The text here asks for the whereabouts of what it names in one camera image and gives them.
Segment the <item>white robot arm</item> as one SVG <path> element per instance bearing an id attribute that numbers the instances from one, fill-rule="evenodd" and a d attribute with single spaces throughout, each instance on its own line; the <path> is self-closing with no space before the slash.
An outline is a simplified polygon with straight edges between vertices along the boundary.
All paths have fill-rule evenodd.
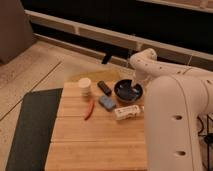
<path id="1" fill-rule="evenodd" d="M 151 48 L 130 64 L 138 83 L 153 77 L 144 97 L 148 171 L 203 171 L 197 117 L 213 113 L 213 72 L 160 62 Z"/>

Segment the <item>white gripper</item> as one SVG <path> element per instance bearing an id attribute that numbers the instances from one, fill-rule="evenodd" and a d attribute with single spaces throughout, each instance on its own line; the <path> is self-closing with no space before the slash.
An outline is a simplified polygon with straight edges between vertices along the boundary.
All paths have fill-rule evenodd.
<path id="1" fill-rule="evenodd" d="M 149 82 L 149 76 L 146 72 L 135 71 L 133 74 L 133 81 L 136 84 L 140 84 L 142 87 L 146 87 Z"/>

